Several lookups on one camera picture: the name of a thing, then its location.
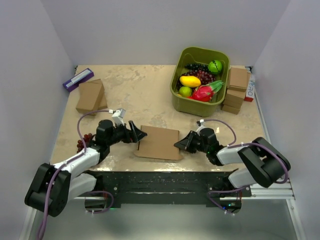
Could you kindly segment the brown cardboard paper box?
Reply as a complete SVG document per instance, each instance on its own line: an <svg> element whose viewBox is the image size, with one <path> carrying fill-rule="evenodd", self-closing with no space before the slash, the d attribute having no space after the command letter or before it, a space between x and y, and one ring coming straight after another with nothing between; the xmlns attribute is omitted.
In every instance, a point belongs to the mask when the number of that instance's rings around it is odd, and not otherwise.
<svg viewBox="0 0 320 240"><path fill-rule="evenodd" d="M141 130L147 133L137 146L134 154L141 158L180 161L183 156L174 146L180 139L180 131L154 126L142 125Z"/></svg>

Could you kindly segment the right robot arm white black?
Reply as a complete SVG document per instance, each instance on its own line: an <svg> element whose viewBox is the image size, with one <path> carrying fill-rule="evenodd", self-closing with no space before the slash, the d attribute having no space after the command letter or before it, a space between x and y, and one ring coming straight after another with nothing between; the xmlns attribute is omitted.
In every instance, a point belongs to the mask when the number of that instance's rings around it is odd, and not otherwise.
<svg viewBox="0 0 320 240"><path fill-rule="evenodd" d="M286 182L291 169L289 161L263 137L249 143L223 146L213 129L203 127L190 131L174 146L192 154L205 153L209 162L216 166L243 163L245 168L232 171L222 185L223 192L230 197L235 196L242 187L252 184L268 188L281 177Z"/></svg>

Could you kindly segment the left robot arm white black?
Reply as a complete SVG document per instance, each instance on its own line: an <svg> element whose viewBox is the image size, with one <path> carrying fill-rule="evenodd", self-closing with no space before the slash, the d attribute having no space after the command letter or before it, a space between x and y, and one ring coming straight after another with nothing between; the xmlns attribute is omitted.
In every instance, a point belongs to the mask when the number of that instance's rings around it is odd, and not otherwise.
<svg viewBox="0 0 320 240"><path fill-rule="evenodd" d="M30 184L24 203L49 216L58 216L67 202L82 194L99 196L104 184L93 175L85 173L90 167L102 162L116 143L138 143L148 134L129 121L114 125L111 120L101 120L96 128L95 139L74 156L55 164L41 164Z"/></svg>

